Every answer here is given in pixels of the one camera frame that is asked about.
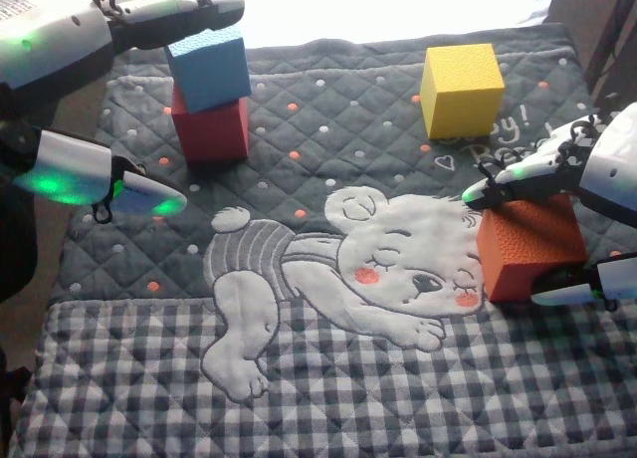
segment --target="bear tail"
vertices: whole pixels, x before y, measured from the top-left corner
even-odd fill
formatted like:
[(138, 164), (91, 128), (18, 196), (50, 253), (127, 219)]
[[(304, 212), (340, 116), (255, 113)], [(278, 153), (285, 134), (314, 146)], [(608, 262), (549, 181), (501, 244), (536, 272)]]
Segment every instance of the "bear tail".
[(243, 207), (226, 207), (212, 219), (212, 227), (217, 232), (235, 232), (243, 229), (250, 221), (250, 211)]

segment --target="yellow cube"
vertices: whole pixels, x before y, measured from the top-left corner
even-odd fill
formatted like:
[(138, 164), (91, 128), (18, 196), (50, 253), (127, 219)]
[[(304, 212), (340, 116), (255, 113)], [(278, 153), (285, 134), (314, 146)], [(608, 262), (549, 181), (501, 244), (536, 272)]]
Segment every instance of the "yellow cube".
[(491, 44), (427, 49), (420, 103), (430, 139), (489, 134), (504, 92)]

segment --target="cube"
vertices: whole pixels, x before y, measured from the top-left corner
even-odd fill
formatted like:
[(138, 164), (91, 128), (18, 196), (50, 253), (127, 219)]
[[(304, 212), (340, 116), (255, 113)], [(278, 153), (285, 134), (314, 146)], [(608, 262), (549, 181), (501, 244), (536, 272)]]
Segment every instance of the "cube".
[(171, 115), (186, 161), (225, 161), (248, 156), (248, 105), (245, 98), (222, 108), (189, 113), (183, 95), (175, 86)]
[(216, 108), (252, 92), (246, 49), (236, 27), (205, 30), (169, 45), (165, 52), (189, 113)]
[(510, 202), (483, 215), (478, 253), (490, 302), (531, 301), (533, 281), (558, 266), (588, 260), (570, 198)]
[(430, 139), (490, 134), (504, 92), (492, 45), (427, 49), (420, 104)]

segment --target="orange cube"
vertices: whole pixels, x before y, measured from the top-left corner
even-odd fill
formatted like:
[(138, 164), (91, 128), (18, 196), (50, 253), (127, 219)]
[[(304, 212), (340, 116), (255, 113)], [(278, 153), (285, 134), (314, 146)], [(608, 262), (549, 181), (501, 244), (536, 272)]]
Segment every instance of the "orange cube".
[(477, 240), (490, 302), (530, 301), (537, 276), (588, 260), (566, 194), (543, 204), (516, 201), (486, 211)]

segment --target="gingham pattern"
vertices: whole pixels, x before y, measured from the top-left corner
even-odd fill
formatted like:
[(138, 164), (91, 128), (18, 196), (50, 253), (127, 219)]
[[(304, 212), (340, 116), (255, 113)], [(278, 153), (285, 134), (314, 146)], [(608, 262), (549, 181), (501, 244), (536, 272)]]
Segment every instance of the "gingham pattern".
[[(201, 173), (186, 168), (162, 112), (172, 88), (162, 53), (124, 55), (99, 139), (147, 164), (168, 157), (161, 172), (189, 206), (162, 222), (73, 218), (12, 456), (600, 456), (637, 446), (634, 303), (613, 315), (486, 305), (448, 322), (443, 347), (424, 353), (341, 331), (292, 300), (280, 303), (260, 358), (270, 382), (261, 398), (231, 402), (200, 371), (203, 350), (225, 332), (212, 300), (197, 299), (210, 294), (202, 255), (214, 213), (242, 206), (324, 233), (335, 232), (325, 198), (345, 185), (386, 197), (458, 194), (480, 178), (463, 149), (472, 142), (432, 142), (420, 154), (427, 138), (411, 97), (426, 47), (486, 41), (507, 83), (499, 119), (519, 122), (516, 145), (590, 110), (557, 26), (249, 52), (250, 157)], [(487, 146), (502, 146), (500, 135)], [(436, 165), (446, 154), (455, 171)], [(637, 249), (627, 228), (577, 213), (594, 257)]]

